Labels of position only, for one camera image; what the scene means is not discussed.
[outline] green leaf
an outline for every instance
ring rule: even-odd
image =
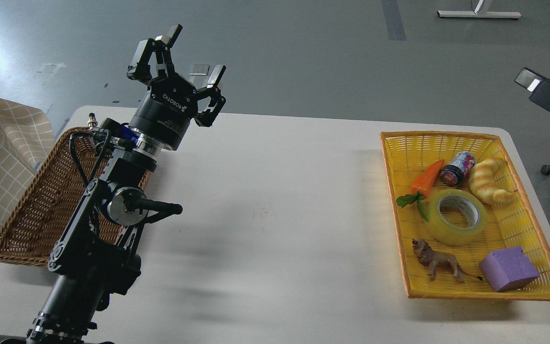
[[[428,217],[426,216],[426,213],[425,213],[425,208],[423,207],[423,203],[421,202],[421,200],[417,200],[417,209],[419,210],[419,215],[426,221],[428,221]]]
[[[399,207],[406,207],[407,205],[415,203],[415,201],[417,201],[419,197],[423,199],[423,196],[421,196],[419,192],[417,192],[416,194],[407,193],[404,196],[396,198],[396,204]]]

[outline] orange carrot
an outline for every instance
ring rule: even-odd
[[[430,190],[432,190],[432,185],[434,185],[434,181],[436,181],[438,173],[444,164],[445,159],[440,159],[439,161],[428,166],[428,168],[421,174],[421,176],[415,179],[415,181],[411,184],[410,194],[416,194],[417,192],[419,192],[421,196],[427,197],[430,194]]]
[[[396,204],[399,207],[406,207],[409,204],[417,202],[419,215],[421,215],[424,220],[428,221],[421,200],[425,199],[430,194],[432,185],[434,185],[434,181],[436,181],[438,172],[441,170],[441,167],[443,167],[443,164],[445,164],[445,159],[441,159],[428,166],[421,176],[415,179],[411,184],[410,193],[396,198]]]

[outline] bread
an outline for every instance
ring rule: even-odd
[[[472,193],[487,204],[508,204],[513,194],[496,185],[495,172],[506,164],[501,158],[489,157],[470,170],[468,184]]]

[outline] wicker basket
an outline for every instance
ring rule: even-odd
[[[58,139],[37,176],[24,192],[4,226],[0,229],[0,261],[10,264],[46,266],[55,242],[61,237],[85,191],[84,182],[69,153],[72,133],[85,127],[69,129]],[[83,169],[89,172],[96,163],[90,137],[77,137],[76,152]],[[103,159],[100,174],[107,164]],[[139,187],[144,189],[150,173],[146,172]],[[114,243],[122,226],[100,217],[101,239]]]
[[[500,137],[449,131],[398,131],[381,133],[381,144],[388,170],[404,287],[409,298],[550,301],[550,248]],[[485,230],[470,244],[452,247],[430,237],[416,205],[400,208],[395,200],[408,194],[411,183],[429,165],[440,159],[448,163],[460,151],[472,152],[477,161],[492,156],[505,159],[508,163],[496,173],[496,183],[513,192],[515,197],[508,205],[483,203],[487,210]],[[436,181],[431,194],[448,187]],[[470,192],[467,179],[456,188]],[[423,202],[428,204],[430,197]],[[465,283],[460,283],[444,270],[439,272],[435,281],[430,281],[426,268],[419,264],[413,253],[412,239],[425,239],[435,250],[454,254],[460,265],[473,276],[483,274],[478,264],[492,250],[522,246],[539,270],[540,277],[520,290],[507,292],[493,292],[487,281],[478,279],[467,278]]]

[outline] purple block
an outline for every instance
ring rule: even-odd
[[[540,276],[521,246],[491,251],[479,266],[494,291],[523,288]]]

